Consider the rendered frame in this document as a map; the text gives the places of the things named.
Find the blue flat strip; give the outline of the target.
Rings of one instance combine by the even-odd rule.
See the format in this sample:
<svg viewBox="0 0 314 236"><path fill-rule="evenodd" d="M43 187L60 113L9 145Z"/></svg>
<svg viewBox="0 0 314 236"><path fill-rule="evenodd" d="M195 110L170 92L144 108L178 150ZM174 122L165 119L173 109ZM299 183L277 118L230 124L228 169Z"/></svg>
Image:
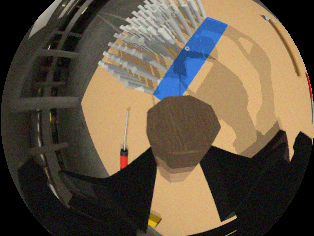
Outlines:
<svg viewBox="0 0 314 236"><path fill-rule="evenodd" d="M188 89L193 78L197 77L198 70L201 70L226 28L228 25L224 22L206 17L158 83L154 97L164 99L184 95L184 91ZM186 46L189 46L188 51L185 50Z"/></svg>

